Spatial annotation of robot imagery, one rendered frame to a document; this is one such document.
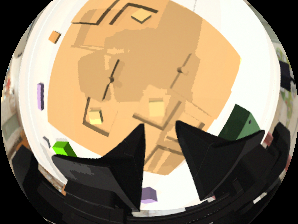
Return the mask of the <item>purple cube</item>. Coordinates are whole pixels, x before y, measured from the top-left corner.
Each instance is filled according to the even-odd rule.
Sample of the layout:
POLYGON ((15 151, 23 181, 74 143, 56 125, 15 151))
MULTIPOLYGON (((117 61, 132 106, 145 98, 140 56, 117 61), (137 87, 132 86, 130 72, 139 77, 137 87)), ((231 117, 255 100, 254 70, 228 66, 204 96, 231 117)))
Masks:
POLYGON ((157 190, 146 186, 141 190, 141 202, 144 204, 152 204, 152 202, 157 201, 157 190))

